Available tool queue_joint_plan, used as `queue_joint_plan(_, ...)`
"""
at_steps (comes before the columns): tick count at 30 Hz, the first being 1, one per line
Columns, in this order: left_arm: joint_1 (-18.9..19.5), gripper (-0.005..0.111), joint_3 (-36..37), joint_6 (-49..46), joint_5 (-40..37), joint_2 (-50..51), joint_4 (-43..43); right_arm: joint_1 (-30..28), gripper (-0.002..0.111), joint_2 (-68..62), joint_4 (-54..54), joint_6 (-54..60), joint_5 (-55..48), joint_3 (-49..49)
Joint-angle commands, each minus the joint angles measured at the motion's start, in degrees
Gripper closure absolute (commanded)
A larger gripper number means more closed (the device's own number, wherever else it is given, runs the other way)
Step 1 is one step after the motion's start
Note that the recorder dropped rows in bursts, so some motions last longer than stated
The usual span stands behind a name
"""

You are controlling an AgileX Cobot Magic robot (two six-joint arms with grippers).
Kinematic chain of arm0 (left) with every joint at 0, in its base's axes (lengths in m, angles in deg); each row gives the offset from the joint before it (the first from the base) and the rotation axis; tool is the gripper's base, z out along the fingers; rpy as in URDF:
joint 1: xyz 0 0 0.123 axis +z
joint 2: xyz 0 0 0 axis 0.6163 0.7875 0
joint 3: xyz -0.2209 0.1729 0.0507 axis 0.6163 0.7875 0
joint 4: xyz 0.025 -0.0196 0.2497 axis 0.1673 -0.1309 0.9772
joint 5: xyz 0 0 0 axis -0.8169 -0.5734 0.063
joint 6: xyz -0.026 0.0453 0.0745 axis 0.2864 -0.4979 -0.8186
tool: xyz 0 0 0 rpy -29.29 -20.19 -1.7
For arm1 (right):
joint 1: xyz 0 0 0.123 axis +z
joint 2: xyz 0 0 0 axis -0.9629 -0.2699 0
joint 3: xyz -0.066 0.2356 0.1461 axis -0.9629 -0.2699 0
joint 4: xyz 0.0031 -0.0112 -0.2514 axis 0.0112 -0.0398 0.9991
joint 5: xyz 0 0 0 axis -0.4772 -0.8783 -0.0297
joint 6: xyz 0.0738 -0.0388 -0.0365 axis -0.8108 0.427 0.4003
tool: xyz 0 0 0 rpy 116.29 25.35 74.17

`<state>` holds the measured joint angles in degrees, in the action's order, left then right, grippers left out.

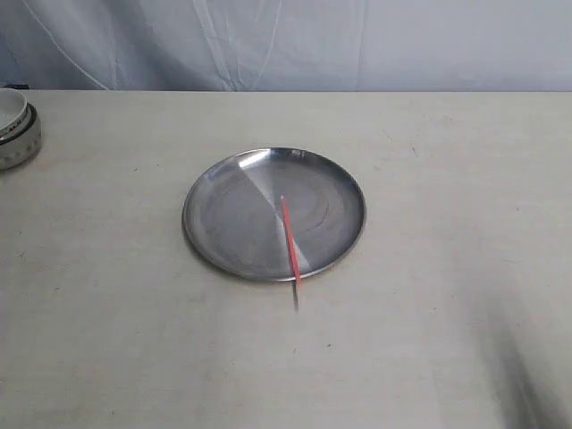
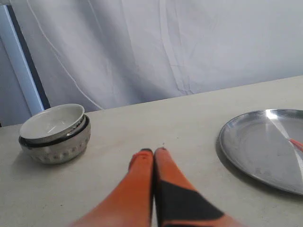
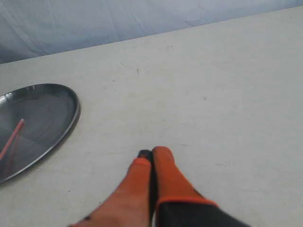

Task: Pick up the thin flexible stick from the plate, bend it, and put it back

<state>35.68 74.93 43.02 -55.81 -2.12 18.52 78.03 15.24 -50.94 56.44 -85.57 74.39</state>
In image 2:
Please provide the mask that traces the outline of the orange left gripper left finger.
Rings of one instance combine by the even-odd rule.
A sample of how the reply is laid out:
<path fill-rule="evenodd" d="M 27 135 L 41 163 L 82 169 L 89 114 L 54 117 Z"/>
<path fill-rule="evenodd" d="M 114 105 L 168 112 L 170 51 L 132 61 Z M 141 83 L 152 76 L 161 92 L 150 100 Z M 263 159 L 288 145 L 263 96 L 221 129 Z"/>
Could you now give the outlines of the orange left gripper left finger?
<path fill-rule="evenodd" d="M 149 227 L 152 221 L 152 150 L 135 153 L 118 186 L 72 227 Z"/>

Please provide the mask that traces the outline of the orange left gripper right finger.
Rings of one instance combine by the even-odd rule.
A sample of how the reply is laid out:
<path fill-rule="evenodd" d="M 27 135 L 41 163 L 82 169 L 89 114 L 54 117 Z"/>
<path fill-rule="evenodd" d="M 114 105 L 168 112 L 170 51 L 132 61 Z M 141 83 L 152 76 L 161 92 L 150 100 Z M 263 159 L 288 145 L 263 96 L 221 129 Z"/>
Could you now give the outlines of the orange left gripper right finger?
<path fill-rule="evenodd" d="M 239 222 L 206 200 L 183 175 L 169 151 L 154 153 L 155 204 L 160 227 L 238 227 Z"/>

